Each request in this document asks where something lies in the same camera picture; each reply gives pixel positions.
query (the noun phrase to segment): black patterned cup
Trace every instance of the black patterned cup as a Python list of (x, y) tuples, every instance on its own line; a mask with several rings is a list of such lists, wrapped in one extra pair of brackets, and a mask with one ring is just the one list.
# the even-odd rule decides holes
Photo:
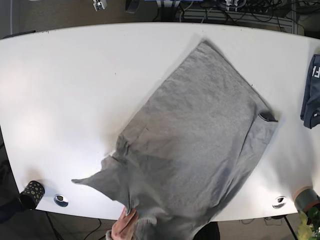
[(28, 209), (36, 209), (44, 194), (44, 186), (37, 181), (31, 181), (20, 193), (20, 202)]

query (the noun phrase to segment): folded garment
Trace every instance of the folded garment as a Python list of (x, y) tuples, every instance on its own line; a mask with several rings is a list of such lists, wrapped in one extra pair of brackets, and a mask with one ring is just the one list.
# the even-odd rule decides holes
[(300, 114), (303, 125), (312, 129), (320, 123), (320, 55), (313, 55), (306, 76)]
[(201, 43), (119, 135), (91, 186), (135, 208), (141, 240), (191, 240), (236, 195), (277, 126), (235, 69)]

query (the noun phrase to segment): person's arm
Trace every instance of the person's arm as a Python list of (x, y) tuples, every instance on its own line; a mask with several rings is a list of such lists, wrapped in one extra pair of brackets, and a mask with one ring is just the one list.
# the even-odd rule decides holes
[(138, 220), (138, 214), (135, 208), (126, 216), (126, 208), (123, 209), (118, 221), (112, 229), (106, 232), (106, 240), (131, 240), (134, 235), (135, 223)]

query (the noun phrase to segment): gray carpet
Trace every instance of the gray carpet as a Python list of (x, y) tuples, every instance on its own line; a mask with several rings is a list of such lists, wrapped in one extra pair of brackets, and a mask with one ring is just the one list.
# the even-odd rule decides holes
[(151, 22), (157, 15), (155, 1), (140, 1), (134, 14), (125, 12), (125, 0), (108, 0), (95, 11), (92, 0), (20, 0), (20, 32), (37, 32), (87, 25)]

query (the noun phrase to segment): table surface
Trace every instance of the table surface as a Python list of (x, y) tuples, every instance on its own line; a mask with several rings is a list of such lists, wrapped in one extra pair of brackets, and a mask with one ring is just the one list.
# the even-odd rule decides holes
[[(93, 175), (117, 135), (188, 54), (207, 40), (264, 98), (279, 127), (245, 185), (214, 220), (295, 213), (291, 195), (320, 193), (320, 126), (300, 120), (307, 69), (320, 40), (214, 24), (109, 24), (0, 40), (0, 126), (19, 191), (37, 209), (117, 219), (122, 205), (71, 179)], [(69, 205), (54, 203), (62, 194)], [(287, 197), (280, 209), (272, 204)]]

